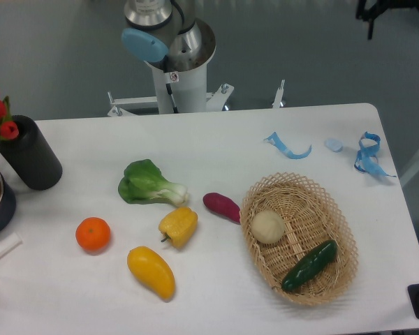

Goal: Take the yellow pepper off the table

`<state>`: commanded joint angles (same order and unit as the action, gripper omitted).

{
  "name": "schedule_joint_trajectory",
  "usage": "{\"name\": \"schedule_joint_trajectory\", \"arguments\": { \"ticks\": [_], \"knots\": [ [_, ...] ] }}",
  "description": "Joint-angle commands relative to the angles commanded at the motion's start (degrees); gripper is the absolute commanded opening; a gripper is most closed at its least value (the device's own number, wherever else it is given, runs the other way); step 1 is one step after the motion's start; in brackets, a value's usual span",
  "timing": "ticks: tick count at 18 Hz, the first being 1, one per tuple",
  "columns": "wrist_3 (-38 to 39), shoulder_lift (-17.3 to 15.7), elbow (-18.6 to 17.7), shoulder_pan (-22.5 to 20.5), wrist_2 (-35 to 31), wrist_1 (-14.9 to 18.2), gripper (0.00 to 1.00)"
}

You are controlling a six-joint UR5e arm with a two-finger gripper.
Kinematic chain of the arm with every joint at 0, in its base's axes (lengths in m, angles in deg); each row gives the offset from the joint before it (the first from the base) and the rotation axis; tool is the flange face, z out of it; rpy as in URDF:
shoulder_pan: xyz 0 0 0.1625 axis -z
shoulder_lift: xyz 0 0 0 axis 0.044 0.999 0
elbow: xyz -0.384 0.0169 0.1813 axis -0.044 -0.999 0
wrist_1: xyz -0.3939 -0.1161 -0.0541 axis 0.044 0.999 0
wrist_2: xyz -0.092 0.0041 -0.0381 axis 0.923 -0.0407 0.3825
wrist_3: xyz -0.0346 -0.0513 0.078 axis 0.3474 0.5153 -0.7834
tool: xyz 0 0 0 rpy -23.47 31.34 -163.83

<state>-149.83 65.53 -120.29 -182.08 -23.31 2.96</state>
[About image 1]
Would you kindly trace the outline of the silver robot arm blue cap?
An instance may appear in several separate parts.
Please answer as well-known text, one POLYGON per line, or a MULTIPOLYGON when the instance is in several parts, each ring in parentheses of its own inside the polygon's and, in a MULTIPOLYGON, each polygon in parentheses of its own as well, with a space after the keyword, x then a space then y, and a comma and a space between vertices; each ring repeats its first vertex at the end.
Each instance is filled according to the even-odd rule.
POLYGON ((214 32, 196 17, 195 1, 127 1, 124 16, 124 47, 155 68, 194 70, 214 56, 214 32))

